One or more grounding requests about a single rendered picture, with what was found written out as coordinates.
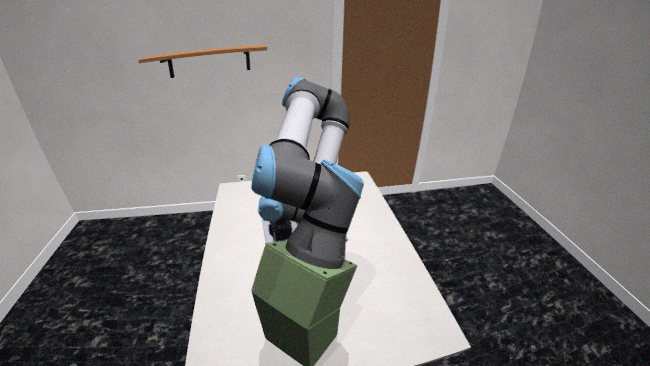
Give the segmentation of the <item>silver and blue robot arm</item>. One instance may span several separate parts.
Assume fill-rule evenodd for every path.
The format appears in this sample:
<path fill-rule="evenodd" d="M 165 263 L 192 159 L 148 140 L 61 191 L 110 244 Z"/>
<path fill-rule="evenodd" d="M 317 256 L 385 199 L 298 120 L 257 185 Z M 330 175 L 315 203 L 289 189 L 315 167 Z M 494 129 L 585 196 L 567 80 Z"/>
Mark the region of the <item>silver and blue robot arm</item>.
<path fill-rule="evenodd" d="M 278 136 L 260 147 L 255 164 L 251 189 L 261 196 L 258 213 L 269 222 L 282 215 L 299 223 L 285 246 L 291 255 L 339 269 L 364 186 L 361 177 L 336 164 L 349 128 L 348 107 L 337 92 L 301 78 L 290 82 L 285 103 L 288 111 Z M 306 147 L 314 118 L 322 120 L 323 131 L 310 161 Z"/>

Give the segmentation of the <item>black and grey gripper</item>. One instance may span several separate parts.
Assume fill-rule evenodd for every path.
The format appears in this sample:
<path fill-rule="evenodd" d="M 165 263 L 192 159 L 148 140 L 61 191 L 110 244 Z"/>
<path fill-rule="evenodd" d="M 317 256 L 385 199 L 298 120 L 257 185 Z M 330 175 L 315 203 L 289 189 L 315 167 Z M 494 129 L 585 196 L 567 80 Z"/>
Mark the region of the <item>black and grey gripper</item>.
<path fill-rule="evenodd" d="M 287 225 L 285 224 L 285 220 L 282 219 L 282 226 L 281 226 L 281 219 L 277 221 L 271 221 L 269 225 L 269 233 L 273 237 L 274 242 L 280 242 L 280 240 L 287 241 L 289 236 L 292 234 L 292 226 L 291 226 L 291 221 L 286 220 Z M 277 222 L 278 222 L 278 229 L 277 229 Z M 271 228 L 272 227 L 272 228 Z M 273 231 L 273 235 L 272 235 Z M 276 238 L 275 238 L 276 235 Z M 287 239 L 287 240 L 286 240 Z"/>

